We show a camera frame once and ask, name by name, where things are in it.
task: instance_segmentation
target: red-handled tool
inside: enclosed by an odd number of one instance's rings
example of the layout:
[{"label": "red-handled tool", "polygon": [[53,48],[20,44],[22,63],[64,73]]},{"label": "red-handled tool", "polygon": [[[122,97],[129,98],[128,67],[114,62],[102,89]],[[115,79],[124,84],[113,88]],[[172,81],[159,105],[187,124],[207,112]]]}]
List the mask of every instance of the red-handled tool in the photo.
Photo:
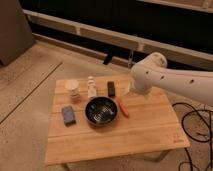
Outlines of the red-handled tool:
[{"label": "red-handled tool", "polygon": [[122,101],[121,101],[119,98],[117,98],[117,97],[116,97],[115,100],[116,100],[116,102],[118,103],[119,108],[120,108],[122,114],[123,114],[125,117],[129,118],[129,112],[127,111],[127,109],[126,109],[126,107],[124,106],[124,104],[122,103]]}]

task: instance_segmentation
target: white bottle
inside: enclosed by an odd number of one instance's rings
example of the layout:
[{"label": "white bottle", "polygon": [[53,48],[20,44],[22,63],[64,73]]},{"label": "white bottle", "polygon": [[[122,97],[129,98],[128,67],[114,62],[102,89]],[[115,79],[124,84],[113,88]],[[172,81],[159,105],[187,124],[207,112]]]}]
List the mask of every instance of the white bottle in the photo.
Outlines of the white bottle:
[{"label": "white bottle", "polygon": [[93,97],[97,97],[95,80],[93,79],[92,76],[88,77],[87,85],[88,85],[88,99],[93,98]]}]

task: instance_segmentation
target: cable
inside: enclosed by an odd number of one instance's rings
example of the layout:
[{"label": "cable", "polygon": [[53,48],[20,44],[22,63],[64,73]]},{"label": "cable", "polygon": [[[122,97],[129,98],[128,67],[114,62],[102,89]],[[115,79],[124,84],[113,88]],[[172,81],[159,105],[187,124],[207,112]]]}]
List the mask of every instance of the cable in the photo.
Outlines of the cable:
[{"label": "cable", "polygon": [[[181,171],[181,166],[184,165],[184,164],[190,164],[190,162],[186,162],[186,161],[181,162],[181,163],[179,164],[179,166],[178,166],[178,171]],[[200,169],[199,169],[197,166],[195,166],[194,164],[193,164],[193,167],[194,167],[195,169],[197,169],[197,171],[200,171]]]},{"label": "cable", "polygon": [[[173,104],[172,106],[175,107],[175,106],[177,106],[177,105],[183,105],[183,106],[192,108],[192,111],[186,113],[186,114],[183,116],[183,118],[182,118],[182,120],[181,120],[181,125],[182,125],[182,127],[183,127],[184,132],[187,134],[187,136],[190,137],[190,138],[191,138],[192,140],[194,140],[195,142],[199,142],[199,143],[207,143],[207,142],[210,142],[210,163],[209,163],[208,166],[206,167],[205,171],[207,171],[207,169],[208,169],[209,167],[212,169],[212,167],[213,167],[213,163],[212,163],[212,153],[213,153],[213,151],[212,151],[212,135],[213,135],[213,134],[212,134],[212,124],[211,124],[212,121],[211,121],[211,116],[212,116],[213,111],[207,110],[207,109],[206,109],[206,105],[204,105],[204,109],[199,109],[199,110],[197,110],[195,107],[193,107],[192,105],[190,105],[190,104],[188,104],[188,103],[185,103],[185,102],[178,102],[178,103]],[[199,112],[206,112],[206,113],[209,114],[209,123],[206,122],[206,120],[203,118],[203,116],[202,116]],[[202,123],[204,123],[204,125],[208,128],[208,130],[209,130],[209,138],[206,138],[206,136],[208,136],[208,135],[201,134],[201,133],[197,133],[197,135],[203,136],[203,137],[205,138],[205,140],[200,140],[200,139],[198,139],[198,138],[193,137],[193,136],[186,130],[186,128],[185,128],[185,120],[186,120],[187,117],[192,116],[192,114],[193,114],[193,115],[196,114],[196,115],[200,118],[200,120],[202,121]],[[187,154],[187,157],[188,157],[188,160],[189,160],[189,161],[187,161],[187,162],[186,162],[186,161],[181,162],[181,163],[179,164],[178,170],[179,170],[179,171],[181,170],[181,166],[182,166],[183,164],[190,164],[190,170],[191,170],[191,171],[193,171],[193,168],[196,168],[198,171],[200,171],[200,169],[199,169],[197,166],[195,166],[195,165],[193,164],[192,158],[191,158],[191,156],[190,156],[189,151],[187,150],[187,148],[185,148],[185,152],[186,152],[186,154]]]}]

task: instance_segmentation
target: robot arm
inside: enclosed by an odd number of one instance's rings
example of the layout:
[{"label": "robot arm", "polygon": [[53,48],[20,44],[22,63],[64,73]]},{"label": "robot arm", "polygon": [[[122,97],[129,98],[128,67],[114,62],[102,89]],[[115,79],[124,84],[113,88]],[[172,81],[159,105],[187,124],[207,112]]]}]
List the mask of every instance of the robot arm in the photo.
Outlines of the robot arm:
[{"label": "robot arm", "polygon": [[152,53],[136,63],[132,70],[130,91],[147,94],[152,86],[213,106],[213,73],[167,69],[167,60]]}]

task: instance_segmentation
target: wooden table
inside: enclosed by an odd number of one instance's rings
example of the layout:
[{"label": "wooden table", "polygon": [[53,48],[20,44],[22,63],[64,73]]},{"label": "wooden table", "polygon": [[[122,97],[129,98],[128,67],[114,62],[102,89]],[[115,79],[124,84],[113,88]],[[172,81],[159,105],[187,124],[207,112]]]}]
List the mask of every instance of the wooden table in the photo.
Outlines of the wooden table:
[{"label": "wooden table", "polygon": [[[163,90],[152,88],[145,96],[124,95],[130,75],[95,77],[99,96],[107,96],[107,81],[114,81],[116,95],[129,111],[130,118],[118,112],[106,127],[93,127],[85,117],[87,78],[78,79],[80,98],[72,101],[65,89],[66,80],[56,83],[50,118],[46,165],[63,164],[106,157],[164,151],[188,147],[189,141]],[[64,126],[61,108],[72,105],[76,124]]]}]

